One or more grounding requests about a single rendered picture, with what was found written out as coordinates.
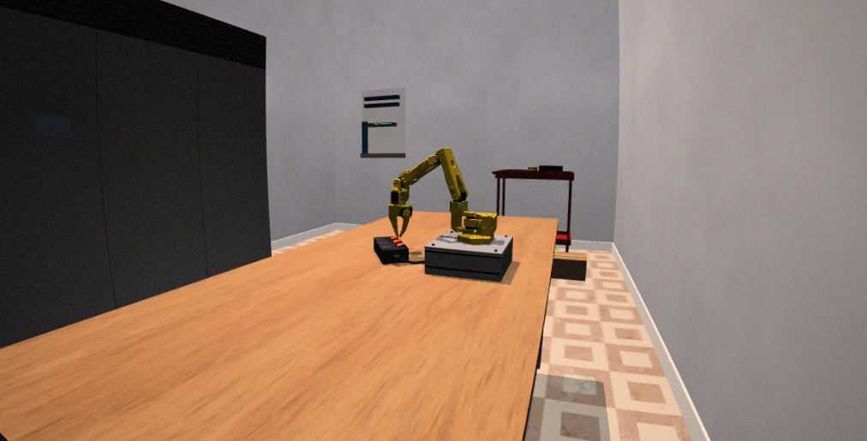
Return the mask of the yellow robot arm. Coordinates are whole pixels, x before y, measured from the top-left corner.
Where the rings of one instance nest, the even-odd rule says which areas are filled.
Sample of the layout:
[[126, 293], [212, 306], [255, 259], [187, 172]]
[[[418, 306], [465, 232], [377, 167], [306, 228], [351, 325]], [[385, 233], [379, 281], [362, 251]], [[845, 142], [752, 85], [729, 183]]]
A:
[[[445, 180], [453, 199], [450, 201], [451, 229], [455, 232], [463, 232], [461, 235], [457, 235], [457, 241], [470, 245], [489, 245], [494, 238], [493, 216], [495, 214], [467, 212], [466, 196], [468, 196], [468, 192], [451, 148], [442, 148], [436, 153], [418, 164], [413, 170], [405, 170], [399, 174], [400, 177], [393, 182], [391, 205], [404, 204], [410, 196], [410, 185], [418, 182], [428, 172], [442, 165]], [[462, 216], [466, 217], [463, 219], [463, 226]]]

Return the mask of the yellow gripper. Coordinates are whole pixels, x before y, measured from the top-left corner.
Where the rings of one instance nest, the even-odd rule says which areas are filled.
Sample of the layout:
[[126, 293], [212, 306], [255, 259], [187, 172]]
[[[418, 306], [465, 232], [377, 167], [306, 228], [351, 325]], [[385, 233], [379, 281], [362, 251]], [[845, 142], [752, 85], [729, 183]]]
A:
[[[412, 217], [412, 205], [411, 204], [402, 204], [400, 206], [389, 205], [389, 219], [391, 221], [392, 227], [394, 229], [396, 237], [401, 237], [404, 232], [407, 230], [407, 226], [410, 218]], [[400, 216], [403, 219], [403, 226], [400, 234], [397, 230], [397, 217]]]

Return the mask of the black power strip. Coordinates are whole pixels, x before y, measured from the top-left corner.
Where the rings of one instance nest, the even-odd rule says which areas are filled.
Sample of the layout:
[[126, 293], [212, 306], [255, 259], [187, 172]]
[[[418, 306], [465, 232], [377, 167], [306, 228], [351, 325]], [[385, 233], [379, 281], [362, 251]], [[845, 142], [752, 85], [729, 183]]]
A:
[[396, 263], [424, 264], [424, 260], [410, 261], [409, 249], [396, 236], [374, 237], [374, 251], [383, 265]]

